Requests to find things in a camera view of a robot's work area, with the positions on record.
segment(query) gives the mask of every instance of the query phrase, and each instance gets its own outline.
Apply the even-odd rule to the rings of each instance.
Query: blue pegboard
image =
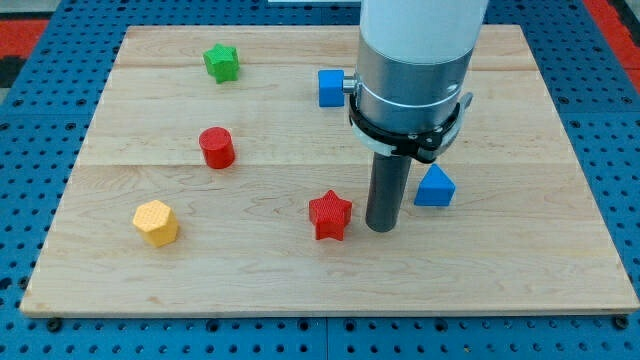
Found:
[[[0,358],[640,358],[640,317],[64,319],[17,307],[129,25],[357,24],[357,7],[63,0],[0,108]],[[640,290],[640,100],[580,1],[492,0],[520,24]]]

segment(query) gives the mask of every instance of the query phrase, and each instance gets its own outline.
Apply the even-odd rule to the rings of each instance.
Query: red surface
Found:
[[[344,239],[344,228],[351,221],[351,201],[340,199],[333,190],[309,201],[309,220],[316,227],[316,240]]]
[[[200,134],[200,148],[207,165],[224,169],[236,159],[231,134],[221,127],[209,128]]]
[[[48,23],[49,20],[0,20],[0,58],[28,58]]]
[[[640,48],[633,43],[629,29],[620,21],[616,9],[607,0],[584,0],[618,61],[627,71],[636,91],[640,92]]]

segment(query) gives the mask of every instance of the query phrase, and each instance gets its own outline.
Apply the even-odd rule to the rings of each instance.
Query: black cylindrical rod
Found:
[[[366,217],[371,230],[387,232],[396,226],[410,167],[408,156],[373,154]]]

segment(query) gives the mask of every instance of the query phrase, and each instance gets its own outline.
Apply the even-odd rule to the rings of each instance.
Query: wood grain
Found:
[[[480,316],[630,312],[638,299],[518,27],[486,26],[475,94],[440,160],[449,208],[364,224],[371,154],[344,109],[317,107],[316,73],[355,62],[354,27],[132,27],[21,308],[49,317]],[[203,49],[238,47],[216,85]],[[231,130],[234,165],[203,165],[197,136]],[[308,201],[354,202],[344,242],[315,241]],[[178,240],[131,226],[160,199]]]

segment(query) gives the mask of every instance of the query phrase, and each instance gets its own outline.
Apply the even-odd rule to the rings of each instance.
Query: yellow hexagon block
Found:
[[[176,240],[178,220],[173,210],[160,200],[138,206],[133,225],[149,244],[160,247]]]

